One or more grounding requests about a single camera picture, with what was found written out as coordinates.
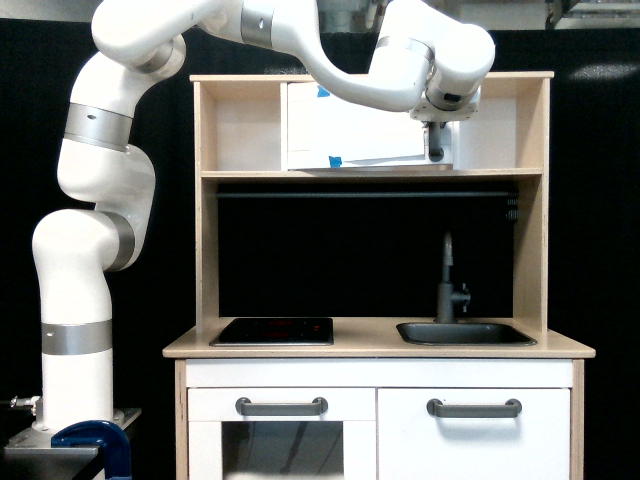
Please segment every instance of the oven door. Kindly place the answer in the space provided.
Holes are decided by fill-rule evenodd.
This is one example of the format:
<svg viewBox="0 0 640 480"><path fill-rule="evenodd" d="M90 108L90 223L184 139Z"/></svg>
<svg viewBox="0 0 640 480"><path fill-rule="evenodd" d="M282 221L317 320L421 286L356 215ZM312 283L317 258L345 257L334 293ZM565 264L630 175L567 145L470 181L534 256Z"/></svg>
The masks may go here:
<svg viewBox="0 0 640 480"><path fill-rule="evenodd" d="M375 389L189 389L189 478L375 480Z"/></svg>

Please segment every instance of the blue tape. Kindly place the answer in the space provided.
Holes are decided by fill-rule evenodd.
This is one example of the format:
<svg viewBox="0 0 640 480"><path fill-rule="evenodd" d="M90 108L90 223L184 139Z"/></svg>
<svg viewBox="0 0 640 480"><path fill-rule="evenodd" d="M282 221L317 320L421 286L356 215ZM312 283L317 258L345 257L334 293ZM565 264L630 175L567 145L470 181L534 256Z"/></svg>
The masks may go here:
<svg viewBox="0 0 640 480"><path fill-rule="evenodd" d="M329 165L331 165L331 168L340 168L342 166L342 157L332 157L329 155Z"/></svg>

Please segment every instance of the white box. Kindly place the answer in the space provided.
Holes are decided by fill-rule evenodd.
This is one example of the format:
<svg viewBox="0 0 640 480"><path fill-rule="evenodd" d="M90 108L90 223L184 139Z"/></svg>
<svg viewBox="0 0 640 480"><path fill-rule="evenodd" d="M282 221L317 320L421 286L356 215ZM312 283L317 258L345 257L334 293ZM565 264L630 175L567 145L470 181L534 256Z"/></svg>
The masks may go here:
<svg viewBox="0 0 640 480"><path fill-rule="evenodd" d="M317 83L287 86L286 170L452 165L457 122L442 132L445 158L425 158L422 122L408 112L355 105Z"/></svg>

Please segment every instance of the oven window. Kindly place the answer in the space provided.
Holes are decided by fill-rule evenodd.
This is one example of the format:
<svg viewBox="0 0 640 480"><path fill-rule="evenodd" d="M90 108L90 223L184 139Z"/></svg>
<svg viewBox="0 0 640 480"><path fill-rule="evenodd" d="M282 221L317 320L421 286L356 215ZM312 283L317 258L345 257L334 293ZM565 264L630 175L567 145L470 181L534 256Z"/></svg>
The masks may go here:
<svg viewBox="0 0 640 480"><path fill-rule="evenodd" d="M225 480L344 478L342 422L224 422Z"/></svg>

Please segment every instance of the toy kitchen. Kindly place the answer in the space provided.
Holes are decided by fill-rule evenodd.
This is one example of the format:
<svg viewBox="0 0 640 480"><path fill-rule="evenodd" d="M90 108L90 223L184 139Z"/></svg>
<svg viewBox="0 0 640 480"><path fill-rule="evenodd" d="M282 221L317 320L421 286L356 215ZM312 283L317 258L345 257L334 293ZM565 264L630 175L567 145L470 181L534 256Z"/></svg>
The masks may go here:
<svg viewBox="0 0 640 480"><path fill-rule="evenodd" d="M311 77L191 77L177 478L583 478L595 351L547 328L552 78L489 73L447 165L323 168Z"/></svg>

